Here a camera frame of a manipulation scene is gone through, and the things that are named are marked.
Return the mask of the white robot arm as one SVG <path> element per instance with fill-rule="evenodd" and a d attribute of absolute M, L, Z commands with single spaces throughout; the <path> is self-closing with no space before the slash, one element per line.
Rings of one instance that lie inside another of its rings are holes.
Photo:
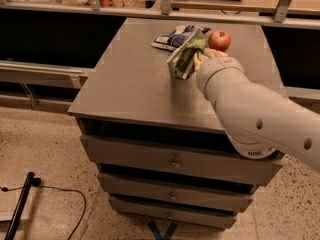
<path fill-rule="evenodd" d="M 320 115 L 251 82 L 241 64 L 212 50 L 193 56 L 196 84 L 234 148 L 262 159 L 278 150 L 320 171 Z"/>

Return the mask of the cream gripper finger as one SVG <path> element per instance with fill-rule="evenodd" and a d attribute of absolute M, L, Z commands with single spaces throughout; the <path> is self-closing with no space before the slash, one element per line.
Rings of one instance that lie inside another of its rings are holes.
<path fill-rule="evenodd" d="M 204 55 L 212 58 L 212 57 L 227 57 L 228 54 L 219 50 L 211 49 L 211 48 L 205 48 L 204 49 Z"/>
<path fill-rule="evenodd" d="M 199 59 L 201 53 L 199 52 L 196 52 L 193 56 L 193 61 L 194 61 L 194 70 L 195 72 L 198 72 L 200 67 L 201 67 L 201 64 L 202 64 L 202 61 Z"/>

